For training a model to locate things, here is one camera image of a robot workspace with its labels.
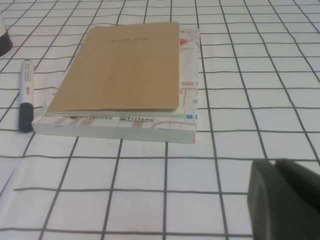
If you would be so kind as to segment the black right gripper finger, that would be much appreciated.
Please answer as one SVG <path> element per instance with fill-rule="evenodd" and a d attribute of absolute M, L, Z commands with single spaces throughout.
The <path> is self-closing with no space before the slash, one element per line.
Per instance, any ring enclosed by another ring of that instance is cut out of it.
<path fill-rule="evenodd" d="M 247 205 L 255 240 L 320 238 L 320 176 L 304 166 L 253 162 Z"/>

